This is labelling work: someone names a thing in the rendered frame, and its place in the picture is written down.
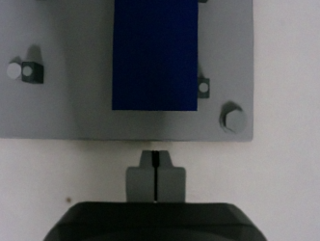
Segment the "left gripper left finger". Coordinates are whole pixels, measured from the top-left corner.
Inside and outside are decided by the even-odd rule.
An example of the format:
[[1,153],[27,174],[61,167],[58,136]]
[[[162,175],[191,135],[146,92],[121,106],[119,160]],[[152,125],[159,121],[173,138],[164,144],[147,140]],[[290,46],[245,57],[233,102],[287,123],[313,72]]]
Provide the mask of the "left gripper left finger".
[[155,202],[155,150],[143,150],[139,166],[127,167],[126,202]]

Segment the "dark blue rectangular plate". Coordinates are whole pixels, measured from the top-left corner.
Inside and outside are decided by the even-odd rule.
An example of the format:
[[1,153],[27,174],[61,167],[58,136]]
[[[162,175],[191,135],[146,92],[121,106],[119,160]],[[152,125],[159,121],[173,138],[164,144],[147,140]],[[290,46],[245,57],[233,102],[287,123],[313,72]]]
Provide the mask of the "dark blue rectangular plate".
[[112,110],[198,111],[198,0],[115,0]]

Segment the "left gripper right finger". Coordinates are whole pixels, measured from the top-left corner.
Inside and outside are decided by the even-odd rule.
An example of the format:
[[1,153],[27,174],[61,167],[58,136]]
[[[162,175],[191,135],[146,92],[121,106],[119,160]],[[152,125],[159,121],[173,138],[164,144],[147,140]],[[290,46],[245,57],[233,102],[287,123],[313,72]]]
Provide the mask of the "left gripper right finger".
[[155,150],[155,201],[186,201],[186,170],[173,166],[167,150]]

